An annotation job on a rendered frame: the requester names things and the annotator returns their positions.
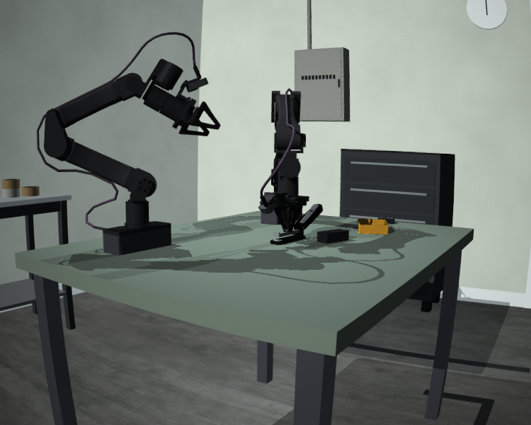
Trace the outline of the orange tray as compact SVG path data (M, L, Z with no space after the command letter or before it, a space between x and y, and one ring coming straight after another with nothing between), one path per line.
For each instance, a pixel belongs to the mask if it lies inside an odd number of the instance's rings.
M358 219L358 221L358 234L388 234L389 232L389 225L386 220Z

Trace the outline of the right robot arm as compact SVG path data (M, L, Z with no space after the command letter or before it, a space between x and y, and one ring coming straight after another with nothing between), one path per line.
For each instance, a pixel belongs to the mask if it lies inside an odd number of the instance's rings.
M156 179L150 173L89 149L72 138L68 139L65 128L111 104L126 101L134 96L141 98L151 79L153 81L142 97L143 104L159 112L169 96L163 89L172 90L182 73L183 70L177 65L160 59L146 83L140 75L129 73L71 103L46 112L44 150L48 156L90 171L131 192L130 200L125 202L125 226L103 229L104 234L123 236L160 230L171 227L171 223L149 222L149 201L145 198L156 190Z

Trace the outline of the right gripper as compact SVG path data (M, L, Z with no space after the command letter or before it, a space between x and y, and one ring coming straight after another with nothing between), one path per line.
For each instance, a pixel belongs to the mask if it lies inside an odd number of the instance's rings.
M169 94L164 104L164 107L159 111L160 114L165 115L167 118L170 118L175 121L172 126L173 128L176 129L179 125L181 126L181 129L179 131L179 134L181 135L208 136L210 131L207 128L218 130L220 127L220 123L218 122L216 117L214 117L212 111L209 109L206 102L203 101L200 104L200 107L195 108L194 105L196 103L196 100L194 100L193 98L191 99L190 97L186 98L185 96L181 95L187 84L190 84L197 80L200 80L199 77L190 81L185 80L182 83L181 89L178 92L177 96ZM208 116L214 122L214 125L203 123L199 120L203 111L208 114ZM200 127L203 132L188 130L189 125Z

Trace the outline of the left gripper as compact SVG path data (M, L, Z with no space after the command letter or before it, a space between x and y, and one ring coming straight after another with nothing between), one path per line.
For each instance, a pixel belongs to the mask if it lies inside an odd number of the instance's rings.
M299 177L296 176L293 178L286 178L285 180L282 179L282 176L278 176L278 192L269 193L265 192L264 197L270 205L273 201L273 199L276 197L278 199L278 204L276 205L274 211L276 215L278 216L278 219L280 221L280 224L282 225L282 229L288 230L288 232L291 232L297 217L299 216L303 206L307 205L307 201L309 201L309 196L298 196L299 191ZM285 222L283 220L282 211L285 212ZM292 211L294 211L292 221L291 220L291 214Z

